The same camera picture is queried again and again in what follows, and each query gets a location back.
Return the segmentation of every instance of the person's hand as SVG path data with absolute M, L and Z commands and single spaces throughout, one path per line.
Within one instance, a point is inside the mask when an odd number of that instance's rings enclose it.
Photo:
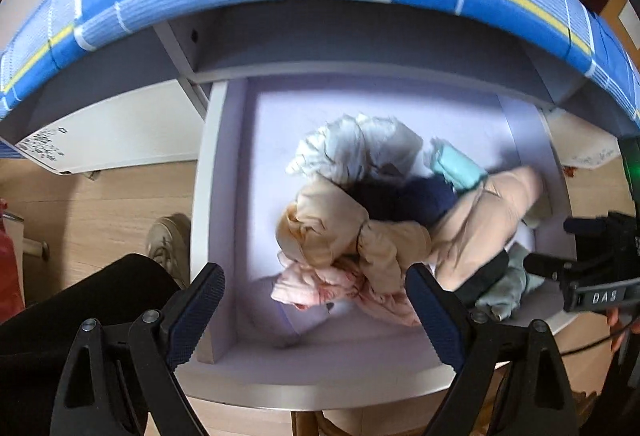
M 619 308 L 611 308 L 607 310 L 607 324 L 609 324 L 609 333 L 613 333 L 621 330 L 625 327 L 620 321 L 620 309 Z M 633 326 L 631 326 L 631 332 L 635 334 L 640 334 L 640 320 L 636 321 Z M 626 334 L 622 334 L 617 336 L 616 338 L 611 340 L 611 351 L 616 352 L 620 349 L 622 345 L 622 341 L 625 339 Z

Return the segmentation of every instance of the teal cloth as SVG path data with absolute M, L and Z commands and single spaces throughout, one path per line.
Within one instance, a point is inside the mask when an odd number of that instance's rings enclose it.
M 504 276 L 476 301 L 476 307 L 491 313 L 498 321 L 511 317 L 520 307 L 522 297 L 545 281 L 524 270 L 524 258 L 529 255 L 529 250 L 516 242 L 508 253 L 509 265 Z
M 431 170 L 436 174 L 442 174 L 449 183 L 453 184 L 457 192 L 475 188 L 488 176 L 486 170 L 449 143 L 435 141 L 434 146 Z

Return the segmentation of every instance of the blue gripper pad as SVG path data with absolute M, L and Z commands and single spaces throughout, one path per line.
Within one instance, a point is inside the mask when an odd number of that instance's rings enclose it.
M 407 270 L 404 287 L 422 327 L 438 354 L 438 358 L 443 364 L 460 372 L 466 358 L 464 334 L 460 332 L 458 325 L 447 313 L 441 300 L 456 308 L 458 305 L 447 296 L 447 294 L 451 295 L 462 308 L 460 313 L 463 312 L 466 316 L 467 313 L 462 303 L 455 295 L 440 288 L 429 269 L 422 263 L 416 263 Z M 454 310 L 453 313 L 463 321 L 463 317 L 460 314 L 457 315 L 458 311 Z
M 210 262 L 186 290 L 177 292 L 162 309 L 160 332 L 169 369 L 175 371 L 191 358 L 224 293 L 225 273 Z

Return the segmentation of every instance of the textured grip pad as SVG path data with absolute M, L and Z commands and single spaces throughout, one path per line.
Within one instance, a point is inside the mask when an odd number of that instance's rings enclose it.
M 443 364 L 460 372 L 465 363 L 465 345 L 460 330 L 445 311 L 439 299 L 425 282 L 427 276 L 421 275 L 418 264 L 407 270 L 404 287 L 438 358 Z M 437 284 L 429 270 L 429 277 Z
M 224 292 L 225 273 L 213 263 L 205 266 L 189 288 L 179 292 L 186 295 L 165 313 L 165 319 L 170 322 L 165 335 L 169 369 L 175 371 L 191 358 Z

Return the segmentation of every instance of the red fabric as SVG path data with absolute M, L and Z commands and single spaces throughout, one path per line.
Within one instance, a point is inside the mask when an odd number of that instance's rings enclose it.
M 0 215 L 6 209 L 6 202 L 0 200 Z M 18 263 L 15 260 L 14 241 L 4 230 L 0 217 L 0 323 L 24 310 L 20 294 Z

